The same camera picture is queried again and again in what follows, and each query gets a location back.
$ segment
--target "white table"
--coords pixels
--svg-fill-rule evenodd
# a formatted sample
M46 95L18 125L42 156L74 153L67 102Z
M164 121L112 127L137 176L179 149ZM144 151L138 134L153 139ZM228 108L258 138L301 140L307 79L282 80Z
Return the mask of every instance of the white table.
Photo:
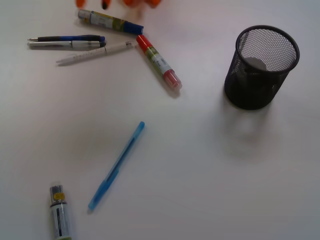
M79 24L73 0L0 8L1 239L52 240L49 187L63 184L75 240L320 238L319 1L164 0L87 9L144 25L180 77L179 97L132 49L71 66L72 53L27 39L134 36ZM238 34L290 34L301 58L272 104L234 108L223 95ZM93 214L87 206L140 121L146 128Z

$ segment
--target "marker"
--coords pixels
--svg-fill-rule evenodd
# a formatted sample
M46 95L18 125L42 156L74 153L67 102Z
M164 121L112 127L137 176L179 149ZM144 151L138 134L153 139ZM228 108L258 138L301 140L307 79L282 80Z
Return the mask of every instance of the marker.
M62 185L50 187L50 215L53 224L54 240L72 240L69 210Z
M139 35L144 31L144 27L132 22L122 20L113 16L105 15L96 11L78 10L77 16L84 22L98 25L106 29L113 29L119 32Z
M99 203L99 201L101 200L103 195L107 192L107 190L109 189L110 185L112 184L112 182L116 178L117 174L119 173L119 168L120 168L121 164L126 159L126 156L128 155L128 153L129 153L130 149L132 148L132 146L135 144L137 138L139 137L139 135L140 135L141 131L144 129L144 127L145 127L145 123L143 121L141 121L139 123L138 127L136 128L136 130L134 131L132 137L130 138L130 140L128 141L126 146L124 147L124 149L121 152L120 156L118 157L118 159L114 163L114 165L111 168L110 172L108 173L106 178L100 184L98 190L95 192L91 202L88 205L88 208L91 211L93 211L95 209L95 207L97 206L97 204Z
M29 41L33 42L54 42L54 41L98 41L104 42L104 36L99 35L80 35L80 36L41 36L35 38L29 38Z
M63 58L61 60L58 60L58 61L56 61L56 63L60 64L60 65L71 64L74 62L79 62L79 61L91 59L94 57L99 57L99 56L103 56L103 55L106 56L108 54L118 52L121 50L131 49L134 46L135 45L132 41L116 43L116 44L107 45L105 47L101 47L101 48L98 48L95 50L85 51L85 52L82 52L79 54L74 54L74 55L68 56L66 58Z
M180 79L175 74L175 71L169 66L165 59L159 54L159 52L152 46L148 39L144 35L139 35L136 38L140 48L144 54L148 57L153 67L163 77L164 81L172 88L175 92L179 92L182 88Z

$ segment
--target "blue pen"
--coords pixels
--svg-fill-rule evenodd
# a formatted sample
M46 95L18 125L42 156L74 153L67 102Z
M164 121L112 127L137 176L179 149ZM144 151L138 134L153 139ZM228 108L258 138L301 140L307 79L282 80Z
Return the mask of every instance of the blue pen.
M41 36L30 38L33 42L56 42L56 41L99 41L104 42L105 37L99 35L80 35L80 36Z
M114 163L110 172L108 173L106 178L100 184L98 190L95 192L91 202L88 205L88 207L91 211L93 211L95 209L95 207L97 206L97 204L99 203L99 201L101 200L103 195L106 193L106 191L108 190L108 188L110 187L110 185L112 184L114 179L116 178L117 174L119 173L119 168L120 168L121 164L125 160L130 149L132 148L132 146L136 142L137 138L139 137L139 135L140 135L141 131L144 129L144 127L145 127L145 123L143 121L141 121L139 123L138 127L136 128L136 130L134 131L132 137L130 138L130 140L128 141L126 146L124 147L120 156L118 157L118 159Z

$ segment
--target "black mesh pen holder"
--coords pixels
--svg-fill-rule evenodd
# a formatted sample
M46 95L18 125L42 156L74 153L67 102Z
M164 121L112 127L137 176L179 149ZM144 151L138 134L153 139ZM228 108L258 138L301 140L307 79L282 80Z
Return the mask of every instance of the black mesh pen holder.
M265 107L298 64L299 57L296 42L284 31L265 25L247 28L235 43L224 82L226 96L242 109Z

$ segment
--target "pen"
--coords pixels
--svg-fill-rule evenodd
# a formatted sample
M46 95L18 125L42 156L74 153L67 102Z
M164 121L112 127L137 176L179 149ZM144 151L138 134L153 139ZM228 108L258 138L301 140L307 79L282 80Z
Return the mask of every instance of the pen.
M144 35L137 36L136 41L149 61L152 63L153 67L158 71L159 74L161 74L166 84L168 84L169 87L174 91L179 92L179 90L182 88L182 83L175 74L175 71L173 71L165 59L159 54L159 52L154 48L154 46L152 46L152 44Z
M97 49L106 45L100 41L33 41L28 42L30 48L71 48L71 49Z
M104 42L105 37L99 35L80 35L80 36L41 36L28 39L34 42L54 42L54 41L98 41Z
M139 35L144 31L143 26L96 11L80 9L77 13L77 16L79 19L84 20L84 22L86 23L99 25L101 27L113 29L119 32Z
M95 209L95 207L97 206L97 204L99 203L99 201L101 200L103 195L107 192L108 188L112 184L113 180L116 178L116 176L117 176L117 174L119 172L119 168L120 168L121 164L125 160L125 158L128 155L130 149L132 148L132 146L136 142L137 138L139 137L139 135L140 135L141 131L144 129L144 127L145 127L145 123L143 121L141 121L139 123L138 127L136 128L136 130L134 131L132 137L130 138L130 140L128 141L126 146L124 147L124 149L121 152L120 156L118 157L118 159L114 163L114 165L111 168L110 172L108 173L106 178L100 184L98 190L95 192L91 202L88 205L88 207L89 207L89 209L91 211L93 211Z
M83 61L86 59L91 59L93 57L98 57L98 56L102 56L102 55L108 55L110 53L116 52L116 51L120 51L120 50L125 50L125 49L130 49L133 48L135 45L132 41L126 41L126 42L122 42L122 43L117 43L117 44L112 44L112 45L107 45L105 47L102 48L98 48L95 50L91 50L91 51L85 51L82 53L78 53L78 54L74 54L71 56L68 56L64 59L58 60L56 61L57 64L70 64L73 62L78 62L78 61Z

